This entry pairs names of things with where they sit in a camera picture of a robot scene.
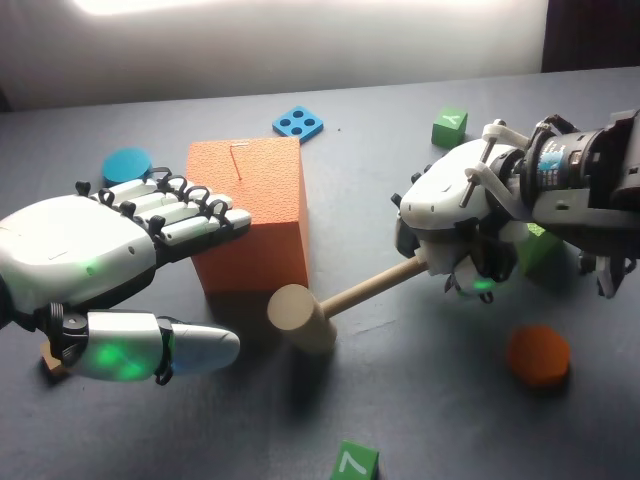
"robotic hand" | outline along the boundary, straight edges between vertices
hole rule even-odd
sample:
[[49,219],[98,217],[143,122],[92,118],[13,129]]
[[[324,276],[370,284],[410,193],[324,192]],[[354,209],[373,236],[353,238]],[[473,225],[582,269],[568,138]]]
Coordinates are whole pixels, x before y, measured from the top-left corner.
[[[154,173],[164,173],[156,181]],[[114,381],[224,367],[233,333],[138,311],[105,310],[135,295],[157,268],[234,240],[250,227],[231,198],[167,168],[89,195],[30,205],[0,222],[0,328],[44,332],[76,374]]]
[[483,140],[451,150],[392,197],[397,250],[449,275],[445,290],[490,303],[535,222],[581,249],[581,273],[596,271],[600,295],[612,298],[640,257],[639,112],[590,132],[552,115],[530,138],[501,120],[485,126]]

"blue block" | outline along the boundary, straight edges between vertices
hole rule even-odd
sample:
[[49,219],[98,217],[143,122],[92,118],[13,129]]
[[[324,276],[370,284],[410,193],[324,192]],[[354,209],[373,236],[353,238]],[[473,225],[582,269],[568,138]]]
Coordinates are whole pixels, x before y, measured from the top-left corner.
[[102,165],[107,187],[142,178],[151,169],[151,157],[140,148],[123,148],[109,155]]
[[304,143],[322,131],[324,122],[304,107],[295,107],[273,122],[273,129],[285,137]]

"wooden mallet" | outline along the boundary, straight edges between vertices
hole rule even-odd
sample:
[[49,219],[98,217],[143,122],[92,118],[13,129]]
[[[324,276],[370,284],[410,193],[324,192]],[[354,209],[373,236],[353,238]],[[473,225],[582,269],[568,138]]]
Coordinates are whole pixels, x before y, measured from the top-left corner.
[[337,334],[331,317],[427,269],[427,263],[416,256],[322,303],[302,285],[287,285],[269,300],[267,316],[301,350],[307,353],[328,352],[333,348]]

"green letter block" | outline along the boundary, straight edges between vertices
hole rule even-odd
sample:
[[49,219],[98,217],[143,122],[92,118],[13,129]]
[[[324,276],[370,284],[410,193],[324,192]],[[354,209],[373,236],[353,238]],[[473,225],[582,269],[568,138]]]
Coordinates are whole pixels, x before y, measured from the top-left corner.
[[529,227],[529,238],[516,244],[520,270],[525,275],[539,265],[554,247],[562,245],[558,237],[541,226],[528,223],[527,227]]
[[467,128],[467,112],[455,108],[443,108],[433,122],[431,143],[444,148],[457,147],[464,140]]
[[377,471],[377,450],[343,440],[331,480],[372,480]]

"mallet handle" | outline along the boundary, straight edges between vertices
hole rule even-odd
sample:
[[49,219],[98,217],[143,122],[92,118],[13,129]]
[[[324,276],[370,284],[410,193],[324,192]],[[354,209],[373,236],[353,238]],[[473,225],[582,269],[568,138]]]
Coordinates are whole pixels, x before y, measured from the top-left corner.
[[405,280],[415,277],[419,273],[428,270],[428,268],[426,262],[421,263],[417,256],[391,267],[389,270],[385,270],[375,277],[322,302],[320,306],[324,311],[325,318],[329,319],[334,315],[338,315],[391,287],[395,287]]

